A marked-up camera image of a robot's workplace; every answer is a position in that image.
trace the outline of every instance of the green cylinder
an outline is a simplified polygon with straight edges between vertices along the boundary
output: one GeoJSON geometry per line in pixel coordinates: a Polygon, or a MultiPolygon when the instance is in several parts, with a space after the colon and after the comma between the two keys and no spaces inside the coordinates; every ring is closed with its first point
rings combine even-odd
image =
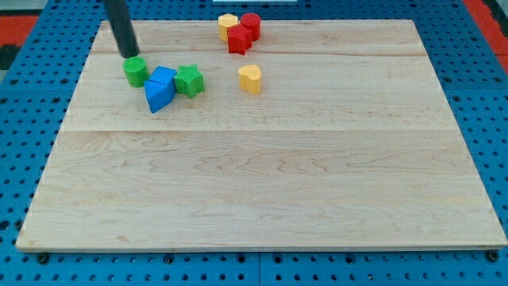
{"type": "Polygon", "coordinates": [[[146,62],[139,56],[124,61],[124,72],[131,87],[143,87],[149,77],[146,62]]]}

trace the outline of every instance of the toy block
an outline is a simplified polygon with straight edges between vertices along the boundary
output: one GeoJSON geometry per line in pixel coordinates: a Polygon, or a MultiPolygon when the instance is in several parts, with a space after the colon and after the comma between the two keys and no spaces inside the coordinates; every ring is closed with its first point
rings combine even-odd
{"type": "Polygon", "coordinates": [[[144,93],[150,111],[155,113],[173,101],[176,89],[174,84],[167,85],[147,80],[144,82],[144,93]]]}
{"type": "Polygon", "coordinates": [[[143,87],[144,81],[148,79],[148,69],[143,58],[130,57],[124,61],[123,68],[131,87],[143,87]]]}
{"type": "Polygon", "coordinates": [[[261,17],[255,13],[244,14],[240,19],[241,25],[252,31],[252,41],[258,41],[261,37],[261,17]]]}
{"type": "Polygon", "coordinates": [[[205,91],[203,75],[198,70],[198,65],[179,66],[175,75],[175,85],[178,93],[186,94],[190,99],[197,93],[205,91]]]}
{"type": "Polygon", "coordinates": [[[165,85],[175,85],[176,70],[166,67],[157,67],[148,80],[165,85]]]}
{"type": "Polygon", "coordinates": [[[219,38],[228,42],[228,28],[238,25],[238,17],[232,14],[224,14],[219,17],[219,38]]]}
{"type": "Polygon", "coordinates": [[[228,28],[228,46],[229,53],[245,55],[245,52],[252,47],[252,31],[243,25],[228,28]]]}
{"type": "Polygon", "coordinates": [[[238,69],[240,88],[253,95],[261,92],[261,69],[257,64],[245,65],[238,69]]]}

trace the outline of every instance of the wood grain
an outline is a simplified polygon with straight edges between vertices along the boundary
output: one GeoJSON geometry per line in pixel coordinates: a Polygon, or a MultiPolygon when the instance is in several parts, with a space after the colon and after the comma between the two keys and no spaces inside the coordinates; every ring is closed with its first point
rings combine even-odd
{"type": "Polygon", "coordinates": [[[22,251],[496,249],[505,234],[412,21],[139,21],[151,70],[206,92],[150,114],[107,23],[17,240],[22,251]],[[260,95],[236,70],[258,64],[260,95]]]}

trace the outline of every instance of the blue pegboard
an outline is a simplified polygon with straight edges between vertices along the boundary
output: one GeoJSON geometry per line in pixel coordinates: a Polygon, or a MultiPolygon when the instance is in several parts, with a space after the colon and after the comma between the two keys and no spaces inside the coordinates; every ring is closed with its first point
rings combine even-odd
{"type": "MultiPolygon", "coordinates": [[[[508,226],[508,78],[464,5],[453,0],[300,0],[296,6],[212,6],[128,0],[134,19],[413,19],[479,174],[508,226]]],[[[101,20],[100,0],[50,0],[0,83],[0,285],[498,284],[508,254],[41,254],[14,243],[101,20]]]]}

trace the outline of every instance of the green block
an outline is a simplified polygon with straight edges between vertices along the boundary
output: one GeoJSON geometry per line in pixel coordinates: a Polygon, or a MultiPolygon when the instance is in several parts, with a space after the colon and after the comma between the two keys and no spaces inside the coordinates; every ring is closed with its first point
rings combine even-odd
{"type": "Polygon", "coordinates": [[[143,87],[144,81],[150,76],[146,62],[139,56],[133,56],[124,61],[124,72],[131,87],[143,87]]]}
{"type": "Polygon", "coordinates": [[[197,93],[205,91],[205,81],[203,75],[198,71],[198,65],[179,66],[178,73],[175,75],[176,91],[180,94],[186,94],[190,99],[197,93]]]}

